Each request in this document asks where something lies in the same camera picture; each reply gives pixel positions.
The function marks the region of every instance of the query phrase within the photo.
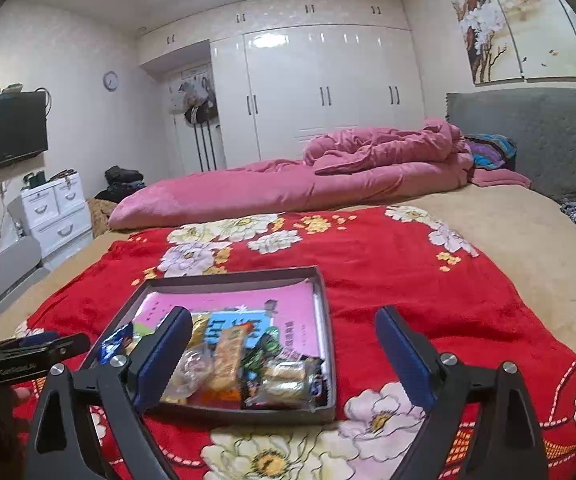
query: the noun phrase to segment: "upholstered headboard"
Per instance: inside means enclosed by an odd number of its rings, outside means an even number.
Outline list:
[[[447,95],[447,120],[464,134],[516,142],[516,170],[532,189],[576,200],[576,89],[517,88]]]

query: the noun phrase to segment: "colorful striped cloth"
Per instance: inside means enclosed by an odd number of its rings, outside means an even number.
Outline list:
[[[492,134],[471,134],[465,137],[472,150],[475,168],[482,170],[506,168],[514,171],[517,146],[508,137]]]

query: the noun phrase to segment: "tray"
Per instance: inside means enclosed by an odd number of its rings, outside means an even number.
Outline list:
[[[328,378],[328,402],[325,406],[319,406],[312,410],[240,410],[160,402],[153,411],[165,413],[169,416],[179,416],[184,419],[202,420],[218,424],[327,424],[335,418],[337,387],[328,302],[326,301],[324,282],[317,267],[291,267],[289,269],[253,270],[250,272],[231,272],[207,276],[145,280],[114,316],[104,333],[97,339],[84,359],[81,368],[90,368],[97,365],[96,356],[101,342],[110,336],[117,327],[132,321],[145,298],[152,292],[201,294],[260,290],[294,285],[306,279],[310,280],[313,286],[318,345],[321,351],[320,357],[325,359],[322,371]]]

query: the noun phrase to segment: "wall-mounted tv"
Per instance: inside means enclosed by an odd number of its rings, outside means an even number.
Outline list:
[[[37,156],[47,149],[46,94],[0,95],[0,168]]]

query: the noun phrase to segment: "red floral blanket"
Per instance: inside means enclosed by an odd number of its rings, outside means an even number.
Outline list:
[[[326,282],[338,373],[338,419],[327,427],[210,428],[146,417],[184,479],[389,479],[421,426],[381,350],[374,313],[394,304],[440,351],[465,363],[520,367],[548,453],[551,479],[576,469],[576,356],[546,330],[508,278],[466,240],[411,206],[356,212],[264,214],[150,229],[114,243],[99,262],[50,297],[18,335],[57,330],[95,340],[142,282],[273,267],[318,266]],[[75,368],[81,357],[68,362]],[[37,396],[43,381],[34,381]],[[18,408],[30,417],[36,400]],[[130,478],[102,409],[92,408],[102,448]],[[474,414],[443,478],[460,467]]]

